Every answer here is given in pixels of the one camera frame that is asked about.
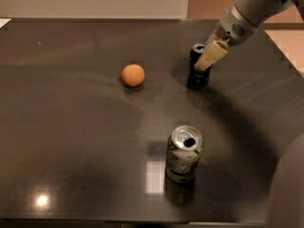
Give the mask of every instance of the can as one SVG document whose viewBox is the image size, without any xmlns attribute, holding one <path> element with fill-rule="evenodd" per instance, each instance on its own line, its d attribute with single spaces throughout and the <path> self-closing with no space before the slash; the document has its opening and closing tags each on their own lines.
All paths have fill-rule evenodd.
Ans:
<svg viewBox="0 0 304 228">
<path fill-rule="evenodd" d="M 199 57 L 205 51 L 204 44 L 195 44 L 190 50 L 190 62 L 189 62 L 189 74 L 187 86 L 189 88 L 199 90 L 205 86 L 208 86 L 211 66 L 204 71 L 197 70 L 194 65 L 198 61 Z"/>
<path fill-rule="evenodd" d="M 195 127 L 181 125 L 174 129 L 167 144 L 167 177 L 177 183 L 186 183 L 193 179 L 202 148 L 202 137 Z"/>
</svg>

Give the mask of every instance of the dark tabletop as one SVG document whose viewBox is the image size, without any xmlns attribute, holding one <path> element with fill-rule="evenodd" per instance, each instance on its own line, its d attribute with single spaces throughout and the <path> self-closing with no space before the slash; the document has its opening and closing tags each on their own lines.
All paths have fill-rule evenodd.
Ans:
<svg viewBox="0 0 304 228">
<path fill-rule="evenodd" d="M 263 222 L 279 157 L 304 127 L 304 80 L 261 29 L 186 87 L 216 21 L 22 21 L 0 31 L 0 219 Z M 138 63 L 144 84 L 122 85 Z M 196 178 L 164 175 L 182 124 Z M 47 197 L 47 204 L 37 200 Z"/>
</svg>

